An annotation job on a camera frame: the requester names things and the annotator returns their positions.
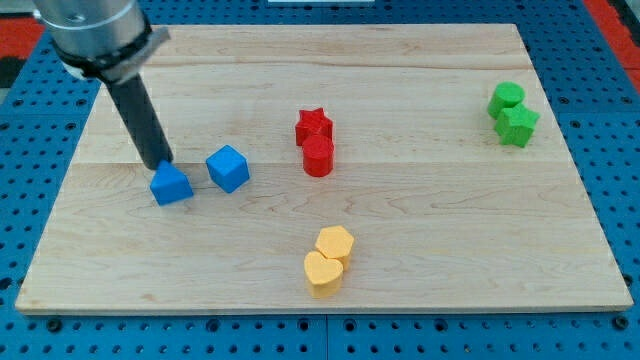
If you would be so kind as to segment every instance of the black cylindrical rod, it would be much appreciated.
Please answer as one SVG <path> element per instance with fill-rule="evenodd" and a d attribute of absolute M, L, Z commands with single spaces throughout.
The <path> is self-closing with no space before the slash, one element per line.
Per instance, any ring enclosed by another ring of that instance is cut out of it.
<path fill-rule="evenodd" d="M 155 170 L 161 160 L 171 162 L 173 154 L 140 75 L 125 83 L 107 84 L 144 165 Z"/>

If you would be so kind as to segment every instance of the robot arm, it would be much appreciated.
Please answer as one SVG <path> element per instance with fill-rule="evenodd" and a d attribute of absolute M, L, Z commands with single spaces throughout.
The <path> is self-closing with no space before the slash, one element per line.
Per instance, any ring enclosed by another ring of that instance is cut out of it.
<path fill-rule="evenodd" d="M 65 68 L 105 83 L 145 166 L 173 155 L 139 70 L 169 39 L 153 31 L 137 0 L 34 0 L 36 17 L 51 33 Z"/>

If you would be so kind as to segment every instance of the blue pegboard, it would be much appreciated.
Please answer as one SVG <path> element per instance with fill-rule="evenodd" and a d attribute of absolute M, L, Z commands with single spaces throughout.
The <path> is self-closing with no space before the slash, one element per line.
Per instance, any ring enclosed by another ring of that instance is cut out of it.
<path fill-rule="evenodd" d="M 145 0 L 156 24 L 516 23 L 633 297 L 640 287 L 640 99 L 579 1 L 268 7 Z M 99 84 L 44 35 L 0 106 L 0 359 L 635 359 L 640 313 L 25 318 L 13 307 Z"/>

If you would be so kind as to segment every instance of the red surface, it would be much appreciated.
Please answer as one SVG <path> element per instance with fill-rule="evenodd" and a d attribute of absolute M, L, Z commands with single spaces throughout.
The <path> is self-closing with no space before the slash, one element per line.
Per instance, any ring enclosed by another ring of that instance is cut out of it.
<path fill-rule="evenodd" d="M 0 19 L 0 58 L 26 60 L 44 31 L 32 18 Z"/>
<path fill-rule="evenodd" d="M 640 92 L 640 48 L 631 39 L 629 29 L 620 21 L 618 11 L 607 0 L 588 0 L 584 2 L 591 16 L 625 68 L 629 78 Z"/>
<path fill-rule="evenodd" d="M 296 124 L 296 145 L 301 146 L 311 135 L 324 135 L 333 139 L 333 121 L 324 115 L 324 109 L 300 110 L 300 121 Z"/>
<path fill-rule="evenodd" d="M 302 167 L 307 174 L 323 177 L 333 170 L 333 141 L 324 135 L 311 135 L 302 144 Z"/>

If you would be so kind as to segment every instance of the red block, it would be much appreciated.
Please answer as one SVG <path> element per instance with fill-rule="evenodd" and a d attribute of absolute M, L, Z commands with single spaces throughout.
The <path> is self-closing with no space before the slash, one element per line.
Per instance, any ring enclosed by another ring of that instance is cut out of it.
<path fill-rule="evenodd" d="M 302 146 L 311 135 L 324 135 L 333 139 L 333 121 L 324 116 L 324 109 L 300 110 L 300 121 L 296 124 L 296 145 Z"/>
<path fill-rule="evenodd" d="M 333 170 L 333 141 L 324 135 L 311 135 L 302 144 L 302 167 L 307 174 L 323 177 Z"/>

